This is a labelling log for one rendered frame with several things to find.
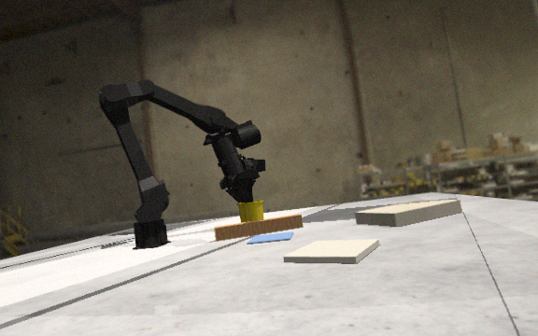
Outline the beige flat rectangular block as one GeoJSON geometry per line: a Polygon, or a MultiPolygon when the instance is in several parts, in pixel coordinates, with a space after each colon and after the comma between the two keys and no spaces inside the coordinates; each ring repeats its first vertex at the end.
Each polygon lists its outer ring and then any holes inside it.
{"type": "Polygon", "coordinates": [[[402,226],[461,212],[460,200],[427,200],[356,212],[356,224],[402,226]]]}

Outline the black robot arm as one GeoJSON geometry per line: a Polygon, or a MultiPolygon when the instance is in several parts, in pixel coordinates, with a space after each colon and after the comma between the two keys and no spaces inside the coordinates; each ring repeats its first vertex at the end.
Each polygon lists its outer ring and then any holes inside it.
{"type": "Polygon", "coordinates": [[[237,124],[226,117],[225,112],[210,105],[199,105],[168,91],[149,79],[127,82],[121,85],[105,85],[99,92],[100,107],[115,131],[134,170],[141,200],[140,208],[134,213],[135,247],[133,250],[159,247],[169,243],[162,213],[169,205],[171,195],[164,180],[152,174],[145,155],[139,145],[135,129],[130,121],[128,107],[142,101],[150,101],[167,110],[172,110],[192,121],[206,133],[203,145],[211,144],[217,159],[259,144],[260,130],[249,120],[237,124]],[[229,134],[226,134],[229,133],[229,134]]]}

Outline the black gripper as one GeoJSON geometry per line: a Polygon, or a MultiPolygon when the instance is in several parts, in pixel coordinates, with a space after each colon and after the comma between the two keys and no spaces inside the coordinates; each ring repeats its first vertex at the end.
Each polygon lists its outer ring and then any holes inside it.
{"type": "Polygon", "coordinates": [[[253,203],[252,187],[260,175],[256,169],[246,170],[240,158],[242,155],[236,151],[218,159],[225,176],[219,185],[221,189],[228,188],[225,191],[238,203],[253,203]]]}

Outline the brown wooden bar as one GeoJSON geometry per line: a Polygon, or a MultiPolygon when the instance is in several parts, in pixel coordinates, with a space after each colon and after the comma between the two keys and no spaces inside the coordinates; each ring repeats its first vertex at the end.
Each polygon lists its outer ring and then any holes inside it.
{"type": "Polygon", "coordinates": [[[274,217],[214,227],[215,240],[224,241],[275,231],[285,231],[303,227],[302,215],[274,217]]]}

